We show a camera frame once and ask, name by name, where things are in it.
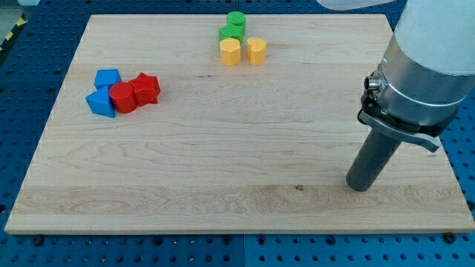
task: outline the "green block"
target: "green block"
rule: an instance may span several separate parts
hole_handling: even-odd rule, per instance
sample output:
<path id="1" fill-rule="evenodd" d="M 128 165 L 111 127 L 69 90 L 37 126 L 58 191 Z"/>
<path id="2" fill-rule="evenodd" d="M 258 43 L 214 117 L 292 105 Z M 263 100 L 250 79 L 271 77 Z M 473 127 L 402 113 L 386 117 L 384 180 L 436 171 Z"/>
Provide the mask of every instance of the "green block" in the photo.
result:
<path id="1" fill-rule="evenodd" d="M 239 42 L 243 42 L 244 36 L 244 27 L 243 26 L 234 26 L 234 25 L 227 25 L 220 29 L 220 41 L 226 38 L 234 38 L 239 40 Z"/>
<path id="2" fill-rule="evenodd" d="M 226 17 L 227 25 L 242 26 L 243 35 L 246 34 L 246 15 L 239 11 L 233 11 Z"/>

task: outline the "silver cylinder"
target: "silver cylinder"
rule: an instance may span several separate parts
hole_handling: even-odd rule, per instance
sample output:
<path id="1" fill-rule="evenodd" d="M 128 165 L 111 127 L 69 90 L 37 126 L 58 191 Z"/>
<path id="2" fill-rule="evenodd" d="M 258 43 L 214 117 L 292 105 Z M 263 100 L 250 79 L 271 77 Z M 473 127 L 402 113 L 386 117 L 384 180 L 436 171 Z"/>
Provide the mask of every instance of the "silver cylinder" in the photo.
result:
<path id="1" fill-rule="evenodd" d="M 421 126 L 450 118 L 475 86 L 475 75 L 440 73 L 416 63 L 394 36 L 373 75 L 381 80 L 381 90 L 375 93 L 379 106 L 391 116 Z"/>

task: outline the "wood grain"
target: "wood grain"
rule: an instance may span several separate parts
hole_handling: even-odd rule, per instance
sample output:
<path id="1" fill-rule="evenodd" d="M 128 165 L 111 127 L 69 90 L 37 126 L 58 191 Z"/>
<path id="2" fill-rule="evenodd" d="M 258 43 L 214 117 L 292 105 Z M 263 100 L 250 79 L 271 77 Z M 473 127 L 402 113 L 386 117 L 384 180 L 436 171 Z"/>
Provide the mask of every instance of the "wood grain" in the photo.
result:
<path id="1" fill-rule="evenodd" d="M 92 16 L 5 230 L 473 231 L 442 149 L 403 144 L 368 192 L 346 186 L 369 132 L 356 121 L 361 82 L 391 37 L 385 17 L 248 16 L 247 36 L 268 42 L 259 67 L 220 64 L 224 21 Z M 123 80 L 158 75 L 159 104 L 92 114 L 84 97 L 107 67 Z"/>

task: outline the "yellow and black stripe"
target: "yellow and black stripe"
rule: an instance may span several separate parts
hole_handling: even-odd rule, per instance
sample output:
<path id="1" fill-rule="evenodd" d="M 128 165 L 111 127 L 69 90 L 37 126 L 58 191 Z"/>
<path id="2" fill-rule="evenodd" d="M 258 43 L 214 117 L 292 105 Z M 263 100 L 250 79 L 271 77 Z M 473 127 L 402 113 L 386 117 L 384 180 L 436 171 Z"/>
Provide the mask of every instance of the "yellow and black stripe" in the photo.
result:
<path id="1" fill-rule="evenodd" d="M 8 54 L 10 53 L 13 45 L 20 36 L 20 33 L 23 31 L 27 22 L 27 17 L 22 14 L 20 19 L 18 19 L 16 24 L 13 26 L 13 29 L 5 37 L 5 40 L 0 44 L 0 67 L 3 65 L 5 59 L 7 59 Z"/>

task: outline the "yellow cube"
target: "yellow cube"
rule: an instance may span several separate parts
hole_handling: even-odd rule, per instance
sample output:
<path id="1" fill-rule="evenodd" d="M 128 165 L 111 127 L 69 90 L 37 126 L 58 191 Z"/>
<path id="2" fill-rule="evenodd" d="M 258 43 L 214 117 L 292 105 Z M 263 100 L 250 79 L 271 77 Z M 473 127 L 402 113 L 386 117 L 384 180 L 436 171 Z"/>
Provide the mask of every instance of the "yellow cube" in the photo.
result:
<path id="1" fill-rule="evenodd" d="M 261 65 L 266 60 L 267 42 L 258 37 L 251 37 L 247 40 L 247 57 L 251 60 L 251 65 Z"/>
<path id="2" fill-rule="evenodd" d="M 240 42 L 234 38 L 220 41 L 221 63 L 234 66 L 240 62 Z"/>

